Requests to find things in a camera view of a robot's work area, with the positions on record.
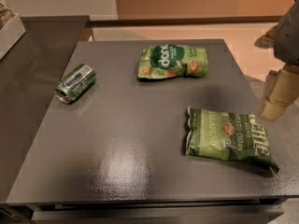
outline silver can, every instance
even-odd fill
[[[55,94],[60,101],[70,104],[75,102],[95,81],[94,71],[89,65],[83,63],[58,82]]]

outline green snack bag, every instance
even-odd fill
[[[267,130],[255,122],[254,115],[193,108],[188,113],[187,155],[255,162],[278,172],[270,156]]]
[[[206,49],[164,45],[144,49],[138,77],[163,79],[170,77],[204,77],[207,72]]]

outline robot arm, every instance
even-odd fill
[[[269,72],[259,108],[261,117],[275,120],[299,98],[299,0],[263,38],[272,40],[275,57],[286,63]]]
[[[273,42],[276,58],[299,65],[299,0],[279,21]]]

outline gray table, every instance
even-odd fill
[[[7,200],[87,18],[22,20],[26,33],[0,61],[0,204]]]
[[[136,79],[143,48],[170,41],[79,42],[65,70],[97,74],[76,103],[53,97],[7,203],[161,203],[299,196],[299,174],[269,130],[278,175],[243,162],[185,156],[188,106],[254,113],[257,100],[223,40],[171,41],[205,47],[204,78]]]

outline chip bag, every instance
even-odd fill
[[[247,161],[279,168],[270,156],[267,130],[254,115],[189,108],[186,154],[223,161]]]
[[[164,45],[144,49],[138,77],[164,79],[170,77],[204,77],[207,72],[206,49]]]

